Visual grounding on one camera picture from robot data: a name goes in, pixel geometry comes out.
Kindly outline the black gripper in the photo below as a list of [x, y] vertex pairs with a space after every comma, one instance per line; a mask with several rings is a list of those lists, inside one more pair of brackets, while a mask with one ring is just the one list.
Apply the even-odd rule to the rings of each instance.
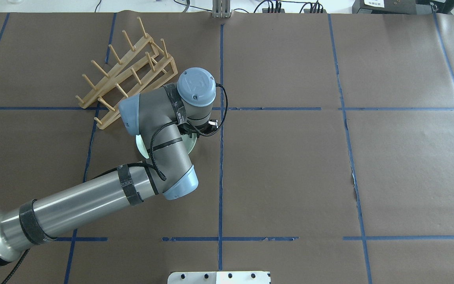
[[209, 120], [192, 120], [188, 119], [186, 123], [180, 124], [180, 134], [197, 136], [213, 136], [219, 129], [219, 121], [214, 119]]

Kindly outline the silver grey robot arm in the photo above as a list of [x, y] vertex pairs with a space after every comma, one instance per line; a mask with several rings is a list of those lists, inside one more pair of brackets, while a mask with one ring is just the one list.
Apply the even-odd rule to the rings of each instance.
[[101, 175], [41, 200], [0, 210], [0, 267], [21, 263], [33, 246], [151, 196], [175, 200], [199, 184], [183, 135], [212, 136], [223, 122], [210, 118], [216, 91], [225, 87], [205, 69], [183, 71], [176, 83], [139, 92], [119, 103], [126, 130], [139, 135], [146, 162], [119, 165]]

